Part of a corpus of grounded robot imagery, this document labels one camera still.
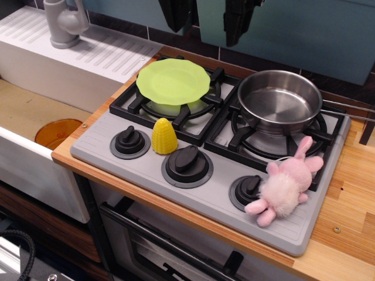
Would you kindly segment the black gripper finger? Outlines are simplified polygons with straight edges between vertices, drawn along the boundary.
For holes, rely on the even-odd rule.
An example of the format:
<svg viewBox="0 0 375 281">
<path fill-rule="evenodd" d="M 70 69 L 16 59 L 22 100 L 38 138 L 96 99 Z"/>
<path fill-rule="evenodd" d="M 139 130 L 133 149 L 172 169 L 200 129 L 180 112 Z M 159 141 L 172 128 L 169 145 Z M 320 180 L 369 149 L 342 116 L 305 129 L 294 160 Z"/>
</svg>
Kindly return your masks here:
<svg viewBox="0 0 375 281">
<path fill-rule="evenodd" d="M 186 33 L 196 19 L 196 1 L 159 0 L 167 26 L 174 33 Z"/>
<path fill-rule="evenodd" d="M 224 31 L 226 33 L 226 46 L 235 46 L 241 36 L 248 31 L 254 10 L 261 7 L 263 0 L 226 0 Z"/>
</svg>

